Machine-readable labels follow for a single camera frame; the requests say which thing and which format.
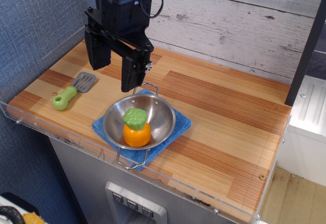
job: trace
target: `green vegetable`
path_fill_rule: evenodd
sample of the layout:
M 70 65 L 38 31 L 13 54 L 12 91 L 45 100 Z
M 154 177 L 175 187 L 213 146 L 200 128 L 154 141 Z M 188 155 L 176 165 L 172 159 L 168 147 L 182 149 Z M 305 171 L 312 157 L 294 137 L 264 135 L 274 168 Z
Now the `green vegetable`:
M 147 120 L 147 113 L 141 108 L 130 108 L 123 116 L 123 122 L 131 130 L 142 130 Z

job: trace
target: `yellow object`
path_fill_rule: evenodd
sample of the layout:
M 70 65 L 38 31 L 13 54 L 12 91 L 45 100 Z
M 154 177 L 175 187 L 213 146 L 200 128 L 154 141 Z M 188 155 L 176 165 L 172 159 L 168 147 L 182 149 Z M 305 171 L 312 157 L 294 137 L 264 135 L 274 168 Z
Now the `yellow object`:
M 22 218 L 26 224 L 45 224 L 45 221 L 40 216 L 35 214 L 35 212 L 23 214 Z
M 142 147 L 151 140 L 151 127 L 146 122 L 141 130 L 132 130 L 125 124 L 123 127 L 123 137 L 129 146 Z

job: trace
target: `spatula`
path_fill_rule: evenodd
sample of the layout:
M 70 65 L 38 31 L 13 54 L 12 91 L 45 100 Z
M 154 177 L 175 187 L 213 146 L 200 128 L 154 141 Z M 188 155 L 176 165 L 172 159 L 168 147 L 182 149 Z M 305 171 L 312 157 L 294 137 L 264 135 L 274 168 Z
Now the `spatula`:
M 87 72 L 81 72 L 78 74 L 76 79 L 72 84 L 66 87 L 59 95 L 55 96 L 52 100 L 52 105 L 56 110 L 64 110 L 74 96 L 76 96 L 77 91 L 81 93 L 87 92 L 96 76 Z

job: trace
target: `black cable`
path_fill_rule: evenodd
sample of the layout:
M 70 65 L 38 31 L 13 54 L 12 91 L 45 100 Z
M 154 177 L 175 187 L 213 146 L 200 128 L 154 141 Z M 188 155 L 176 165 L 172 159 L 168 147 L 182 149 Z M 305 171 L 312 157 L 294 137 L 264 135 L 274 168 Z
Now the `black cable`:
M 24 219 L 18 210 L 11 206 L 0 206 L 0 215 L 4 215 L 7 220 L 14 224 L 25 224 Z
M 144 9 L 144 7 L 143 7 L 143 1 L 142 1 L 142 0 L 137 0 L 137 1 L 139 2 L 139 6 L 140 6 L 142 12 L 145 14 L 146 17 L 148 17 L 148 18 L 150 18 L 150 19 L 152 19 L 152 18 L 156 18 L 156 17 L 161 13 L 161 11 L 162 11 L 162 9 L 163 9 L 163 5 L 164 5 L 164 0 L 162 0 L 161 7 L 160 7 L 159 10 L 157 11 L 157 13 L 151 16 L 151 15 L 148 14 L 148 13 L 146 12 L 146 10 Z

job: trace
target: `green spatula handle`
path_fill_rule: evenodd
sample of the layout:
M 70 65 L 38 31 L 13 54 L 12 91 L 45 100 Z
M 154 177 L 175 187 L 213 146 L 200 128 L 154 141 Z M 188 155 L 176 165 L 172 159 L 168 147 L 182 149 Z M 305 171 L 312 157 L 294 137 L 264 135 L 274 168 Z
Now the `green spatula handle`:
M 55 96 L 52 100 L 52 105 L 57 110 L 64 110 L 68 106 L 70 99 L 77 94 L 77 88 L 73 86 L 66 87 L 62 93 Z

